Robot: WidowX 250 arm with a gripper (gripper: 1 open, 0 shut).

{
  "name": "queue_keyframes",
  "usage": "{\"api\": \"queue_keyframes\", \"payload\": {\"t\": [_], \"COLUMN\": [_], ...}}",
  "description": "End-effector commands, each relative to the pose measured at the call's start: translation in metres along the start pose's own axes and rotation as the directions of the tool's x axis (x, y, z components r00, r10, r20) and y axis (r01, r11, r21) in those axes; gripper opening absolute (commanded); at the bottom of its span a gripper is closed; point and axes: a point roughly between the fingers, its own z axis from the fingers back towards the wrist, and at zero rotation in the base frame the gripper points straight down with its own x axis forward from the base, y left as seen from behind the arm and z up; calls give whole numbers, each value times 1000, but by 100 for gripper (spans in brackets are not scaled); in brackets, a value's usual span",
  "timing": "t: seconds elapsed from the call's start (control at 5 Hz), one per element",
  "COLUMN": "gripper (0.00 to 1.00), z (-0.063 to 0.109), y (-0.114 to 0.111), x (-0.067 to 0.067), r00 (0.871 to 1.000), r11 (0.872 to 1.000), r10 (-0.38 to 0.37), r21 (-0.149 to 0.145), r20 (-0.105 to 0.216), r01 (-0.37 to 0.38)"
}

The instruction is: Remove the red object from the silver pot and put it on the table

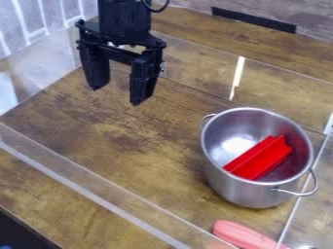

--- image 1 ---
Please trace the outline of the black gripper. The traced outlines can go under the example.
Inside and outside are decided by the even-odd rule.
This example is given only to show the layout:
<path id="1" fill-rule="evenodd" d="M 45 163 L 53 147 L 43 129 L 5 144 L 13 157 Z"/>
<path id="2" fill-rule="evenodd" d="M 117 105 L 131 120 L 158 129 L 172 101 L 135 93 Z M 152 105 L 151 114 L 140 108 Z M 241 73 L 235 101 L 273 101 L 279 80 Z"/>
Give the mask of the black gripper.
<path id="1" fill-rule="evenodd" d="M 151 21 L 152 14 L 166 8 L 167 4 L 154 8 L 152 0 L 97 0 L 99 19 L 80 19 L 75 23 L 88 86 L 97 90 L 109 82 L 109 60 L 132 63 L 130 103 L 134 106 L 144 102 L 155 91 L 167 43 L 151 34 Z"/>

